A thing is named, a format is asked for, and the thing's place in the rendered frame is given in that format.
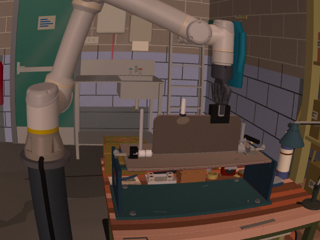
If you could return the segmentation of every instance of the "desk lamp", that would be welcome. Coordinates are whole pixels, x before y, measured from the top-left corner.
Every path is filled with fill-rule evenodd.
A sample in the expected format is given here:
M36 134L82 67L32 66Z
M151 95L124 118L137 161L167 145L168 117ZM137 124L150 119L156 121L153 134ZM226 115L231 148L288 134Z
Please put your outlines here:
M304 141L299 131L299 124L313 125L319 124L316 121L296 121L295 123L289 123L289 130L284 134L279 143L281 144L280 156L278 165L276 168L276 176L282 180L286 179L289 174L291 158L294 149L303 148L305 146ZM302 206L309 210L320 210L320 201L317 200L317 195L320 189L320 178L317 184L313 187L312 197L302 201Z

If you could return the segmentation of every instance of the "floor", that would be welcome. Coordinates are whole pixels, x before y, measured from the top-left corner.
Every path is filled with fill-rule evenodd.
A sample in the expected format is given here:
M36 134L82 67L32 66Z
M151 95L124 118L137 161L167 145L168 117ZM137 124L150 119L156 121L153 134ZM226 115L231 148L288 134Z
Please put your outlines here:
M24 144L0 142L0 239L38 240L28 169L20 162ZM66 189L74 240L106 240L102 220L108 218L101 173L102 146L80 146L76 160L74 145L66 145L71 160L65 166ZM301 240L303 230L298 231ZM284 238L294 240L292 232ZM317 230L314 240L320 240Z

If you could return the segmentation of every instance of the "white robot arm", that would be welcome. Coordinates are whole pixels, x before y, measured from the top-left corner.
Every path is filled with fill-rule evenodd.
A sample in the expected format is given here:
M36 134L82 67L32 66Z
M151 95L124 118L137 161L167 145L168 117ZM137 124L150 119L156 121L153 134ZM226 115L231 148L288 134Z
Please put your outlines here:
M54 161L65 154L59 134L59 114L68 109L74 88L73 74L91 23L107 3L156 24L176 35L180 42L212 46L211 76L216 78L213 99L228 104L234 58L234 24L215 20L212 25L198 20L159 0L73 0L73 12L64 32L52 71L44 83L26 93L27 138L24 153L30 160Z

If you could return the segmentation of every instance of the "green door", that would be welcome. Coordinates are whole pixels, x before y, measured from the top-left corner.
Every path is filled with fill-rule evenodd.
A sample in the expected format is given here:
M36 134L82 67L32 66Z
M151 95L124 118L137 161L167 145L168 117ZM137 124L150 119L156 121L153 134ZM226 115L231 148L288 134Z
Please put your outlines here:
M15 51L15 114L16 126L27 127L27 89L34 84L44 83L48 71L20 72L17 63L28 67L52 67L73 11L72 0L20 0ZM45 16L55 16L47 22ZM59 115L59 127L74 127L73 100L70 107Z

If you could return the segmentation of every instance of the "brown board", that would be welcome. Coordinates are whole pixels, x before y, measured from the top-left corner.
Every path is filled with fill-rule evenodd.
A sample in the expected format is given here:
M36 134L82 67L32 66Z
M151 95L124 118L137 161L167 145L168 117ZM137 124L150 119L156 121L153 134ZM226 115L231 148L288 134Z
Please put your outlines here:
M120 144L124 156L126 169L131 172L140 171L172 171L187 169L212 169L220 167L253 165L271 163L271 159L257 151L258 155L245 155L235 151L206 152L206 153L181 153L181 154L153 154L151 157L138 157L129 159L130 146L138 147L138 144ZM151 150L152 144L143 144L142 149Z
M158 115L153 121L153 154L185 154L237 151L241 119L230 115L229 123L210 123L210 115Z

